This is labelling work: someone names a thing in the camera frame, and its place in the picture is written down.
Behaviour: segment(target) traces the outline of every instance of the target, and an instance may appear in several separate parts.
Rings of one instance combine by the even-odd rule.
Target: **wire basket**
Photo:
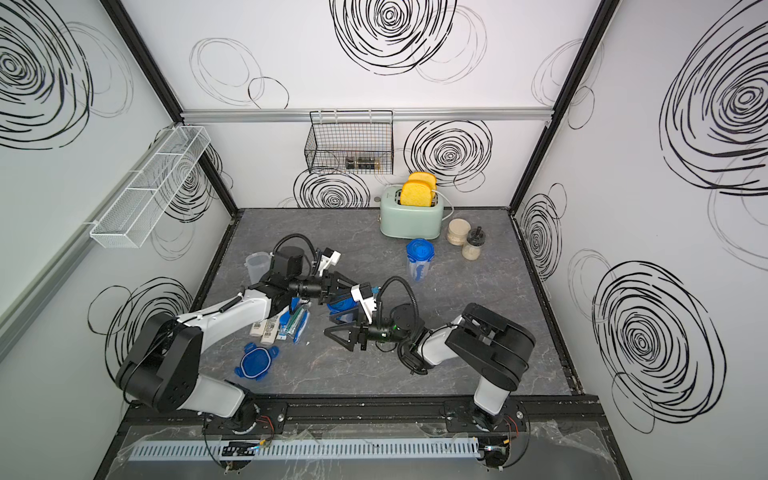
[[[310,172],[392,174],[392,111],[313,111],[304,157]]]
[[[176,127],[95,222],[91,238],[105,248],[141,247],[209,144],[205,128]]]

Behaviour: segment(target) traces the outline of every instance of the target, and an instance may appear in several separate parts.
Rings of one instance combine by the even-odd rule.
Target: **jar lid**
[[[454,235],[466,235],[470,228],[469,222],[463,218],[454,218],[448,224],[448,230]]]
[[[485,232],[482,227],[473,228],[467,235],[467,243],[474,247],[481,247],[485,243]]]
[[[412,262],[428,262],[435,256],[435,247],[427,240],[417,238],[408,244],[406,252]]]

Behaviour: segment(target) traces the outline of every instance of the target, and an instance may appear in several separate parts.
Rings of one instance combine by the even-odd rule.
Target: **black cap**
[[[467,243],[474,247],[481,247],[485,243],[485,232],[482,227],[473,228],[467,235]]]

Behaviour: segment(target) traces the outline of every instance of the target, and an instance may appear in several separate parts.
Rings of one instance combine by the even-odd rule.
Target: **pepper grinder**
[[[480,250],[485,243],[485,232],[482,227],[473,228],[467,234],[467,241],[462,247],[462,255],[467,260],[477,260],[480,257]]]

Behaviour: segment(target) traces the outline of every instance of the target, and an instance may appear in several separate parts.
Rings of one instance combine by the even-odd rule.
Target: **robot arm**
[[[369,340],[397,343],[395,350],[400,361],[419,375],[426,375],[447,359],[461,357],[481,375],[474,397],[475,419],[479,425],[494,425],[504,401],[518,388],[528,369],[528,359],[536,344],[533,334],[477,303],[468,304],[450,324],[428,330],[419,318],[408,283],[399,277],[393,278],[403,283],[413,303],[396,306],[388,317],[382,318],[381,295],[385,289],[382,287],[373,309],[375,318],[366,306],[370,298],[363,296],[360,304],[366,318],[355,316],[351,324],[327,328],[325,335],[349,351],[353,351],[357,343],[365,350]],[[346,338],[339,333],[347,333]]]
[[[278,246],[291,237],[282,239]],[[354,282],[327,271],[338,263],[339,253],[325,249],[313,256],[315,262],[303,276],[304,251],[298,247],[276,249],[270,271],[234,298],[175,317],[168,313],[152,316],[121,365],[115,383],[124,394],[158,412],[189,409],[223,418],[242,414],[245,392],[199,375],[200,354],[231,333],[284,312],[296,296],[322,304],[340,293],[348,294]]]
[[[264,321],[288,309],[294,297],[335,303],[352,297],[358,308],[337,313],[353,314],[353,322],[329,327],[325,335],[349,351],[356,344],[366,349],[369,340],[397,343],[398,358],[412,373],[426,375],[441,362],[456,356],[481,374],[475,391],[478,424],[491,425],[511,391],[517,389],[528,368],[535,338],[522,326],[470,303],[450,325],[434,331],[425,328],[410,285],[392,277],[374,297],[368,283],[356,284],[328,268],[340,255],[330,249],[316,250],[308,275],[302,275],[304,251],[280,245],[273,251],[270,270],[259,283],[243,288],[237,296],[197,312],[172,316],[158,313],[141,329],[126,360],[115,376],[124,394],[130,394],[158,412],[189,409],[232,419],[246,431],[253,425],[253,408],[246,393],[228,382],[200,375],[200,354],[214,343],[251,323]],[[397,280],[408,291],[411,303],[382,315],[382,295]],[[338,332],[348,333],[347,338]]]

